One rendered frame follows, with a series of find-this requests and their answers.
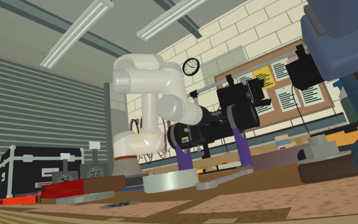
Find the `ceiling light fixture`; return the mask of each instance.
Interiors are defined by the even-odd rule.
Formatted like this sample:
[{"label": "ceiling light fixture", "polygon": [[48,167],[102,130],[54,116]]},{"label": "ceiling light fixture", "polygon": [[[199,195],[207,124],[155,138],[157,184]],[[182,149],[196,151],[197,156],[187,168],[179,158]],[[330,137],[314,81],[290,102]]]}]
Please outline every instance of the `ceiling light fixture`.
[{"label": "ceiling light fixture", "polygon": [[53,68],[67,51],[109,10],[111,0],[94,0],[49,51],[41,66]]},{"label": "ceiling light fixture", "polygon": [[178,4],[174,5],[171,9],[164,12],[161,16],[152,21],[145,28],[137,32],[137,36],[147,41],[161,30],[171,25],[184,15],[193,11],[196,7],[205,3],[207,0],[181,0]]}]

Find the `black case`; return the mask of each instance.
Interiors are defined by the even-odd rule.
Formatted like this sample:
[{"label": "black case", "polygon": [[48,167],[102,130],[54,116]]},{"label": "black case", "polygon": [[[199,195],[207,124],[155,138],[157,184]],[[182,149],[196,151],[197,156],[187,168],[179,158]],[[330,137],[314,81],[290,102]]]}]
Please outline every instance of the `black case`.
[{"label": "black case", "polygon": [[79,176],[79,167],[84,161],[84,152],[79,148],[11,146],[0,157],[0,199],[6,198],[6,196],[13,197],[16,194],[39,192],[41,185],[51,184],[51,172],[63,171],[63,160],[60,159],[60,153],[69,153],[71,155],[68,170],[78,171]]}]

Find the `bulletin board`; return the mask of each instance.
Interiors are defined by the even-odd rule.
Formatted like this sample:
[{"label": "bulletin board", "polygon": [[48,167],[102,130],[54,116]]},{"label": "bulletin board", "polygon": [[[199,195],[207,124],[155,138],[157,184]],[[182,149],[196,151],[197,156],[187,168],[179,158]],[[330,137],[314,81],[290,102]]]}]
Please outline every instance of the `bulletin board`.
[{"label": "bulletin board", "polygon": [[[215,82],[226,79],[227,75],[234,76],[263,62],[279,57],[291,50],[296,50],[296,46],[299,44],[305,45],[302,39],[288,44],[267,55],[263,55],[262,57],[227,71],[224,74],[215,76]],[[334,107],[325,83],[320,83],[304,91],[300,91],[293,87],[295,100],[299,108],[298,112],[291,93],[292,82],[285,67],[287,63],[290,63],[295,59],[297,59],[296,54],[253,71],[252,73],[242,74],[240,77],[234,79],[235,83],[245,83],[245,80],[252,78],[264,79],[262,90],[265,97],[267,95],[267,98],[271,99],[270,106],[256,108],[259,115],[260,126],[248,129],[247,131],[298,118],[300,117],[299,112],[302,116],[306,116]],[[219,85],[218,89],[223,88],[226,85],[228,85],[228,83]]]}]

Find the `ceiling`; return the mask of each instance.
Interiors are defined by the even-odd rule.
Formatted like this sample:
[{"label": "ceiling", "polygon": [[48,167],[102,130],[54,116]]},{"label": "ceiling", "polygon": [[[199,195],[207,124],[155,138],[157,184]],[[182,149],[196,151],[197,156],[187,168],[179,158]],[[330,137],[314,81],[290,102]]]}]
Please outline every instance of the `ceiling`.
[{"label": "ceiling", "polygon": [[[208,0],[188,13],[199,27],[213,21],[246,0]],[[92,0],[27,0],[71,23],[85,11]],[[168,26],[147,42],[137,37],[136,33],[162,15],[162,9],[153,0],[113,0],[110,9],[90,30],[93,34],[137,54],[157,54],[190,32],[179,22]]]}]

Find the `yellow paper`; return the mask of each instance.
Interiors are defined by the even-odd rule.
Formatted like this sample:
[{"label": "yellow paper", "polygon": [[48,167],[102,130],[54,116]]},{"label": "yellow paper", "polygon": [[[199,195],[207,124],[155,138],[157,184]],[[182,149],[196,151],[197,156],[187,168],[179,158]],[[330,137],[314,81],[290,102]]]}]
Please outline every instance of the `yellow paper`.
[{"label": "yellow paper", "polygon": [[261,69],[253,71],[252,74],[254,75],[254,78],[259,78],[260,80],[264,80],[262,90],[269,89],[270,87],[276,85],[268,65]]}]

